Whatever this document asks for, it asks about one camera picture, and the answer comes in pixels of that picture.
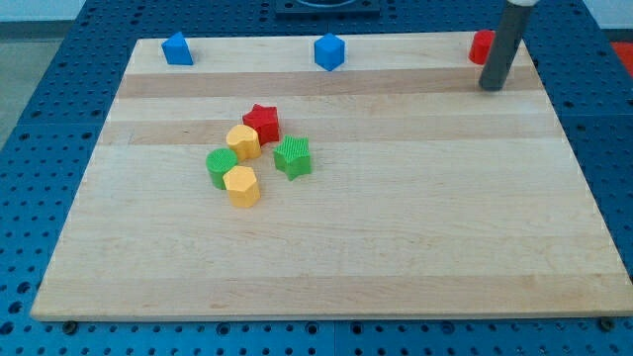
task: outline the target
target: red star-shaped block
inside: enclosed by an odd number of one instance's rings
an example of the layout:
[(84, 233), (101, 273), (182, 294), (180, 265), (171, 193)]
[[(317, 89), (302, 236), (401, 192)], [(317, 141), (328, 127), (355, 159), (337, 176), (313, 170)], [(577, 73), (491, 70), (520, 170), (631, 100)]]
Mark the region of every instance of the red star-shaped block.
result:
[(263, 107), (255, 104), (250, 113), (242, 116), (242, 119), (245, 125), (257, 131), (260, 145), (279, 140), (277, 107)]

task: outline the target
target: green star-shaped block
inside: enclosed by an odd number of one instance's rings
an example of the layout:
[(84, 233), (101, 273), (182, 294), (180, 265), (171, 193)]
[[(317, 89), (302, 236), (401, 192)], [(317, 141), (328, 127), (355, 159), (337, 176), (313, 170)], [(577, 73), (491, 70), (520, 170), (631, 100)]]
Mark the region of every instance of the green star-shaped block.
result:
[(308, 139), (305, 137), (285, 135), (281, 144), (275, 148), (274, 155), (275, 168), (285, 172), (288, 180), (313, 171), (310, 164)]

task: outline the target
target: black cylinder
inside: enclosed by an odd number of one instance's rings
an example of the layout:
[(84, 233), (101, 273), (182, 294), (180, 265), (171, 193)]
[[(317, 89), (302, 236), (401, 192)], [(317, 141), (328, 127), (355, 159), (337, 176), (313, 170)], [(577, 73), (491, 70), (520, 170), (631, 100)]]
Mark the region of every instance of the black cylinder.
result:
[(505, 1), (501, 22), (479, 79), (479, 86), (482, 89), (498, 91), (503, 88), (533, 8)]

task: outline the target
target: wooden board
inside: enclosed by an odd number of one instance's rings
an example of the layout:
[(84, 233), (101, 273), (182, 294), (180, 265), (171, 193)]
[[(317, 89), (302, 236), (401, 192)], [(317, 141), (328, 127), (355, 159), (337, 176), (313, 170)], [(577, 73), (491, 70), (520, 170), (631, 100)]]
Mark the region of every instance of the wooden board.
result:
[[(633, 312), (633, 287), (530, 56), (479, 90), (473, 34), (141, 40), (32, 315), (41, 320), (488, 318)], [(233, 208), (210, 150), (254, 103), (310, 138), (275, 144)]]

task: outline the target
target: blue mounting plate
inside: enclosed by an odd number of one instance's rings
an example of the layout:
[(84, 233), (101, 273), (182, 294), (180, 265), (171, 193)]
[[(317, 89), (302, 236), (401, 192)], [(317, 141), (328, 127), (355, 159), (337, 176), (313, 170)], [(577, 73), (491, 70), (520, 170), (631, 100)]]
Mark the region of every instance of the blue mounting plate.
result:
[[(502, 0), (383, 0), (379, 17), (276, 19), (250, 1), (87, 0), (0, 153), (0, 355), (628, 355), (633, 318), (61, 323), (28, 313), (139, 38), (475, 31)], [(633, 273), (633, 82), (581, 0), (543, 0), (525, 36)]]

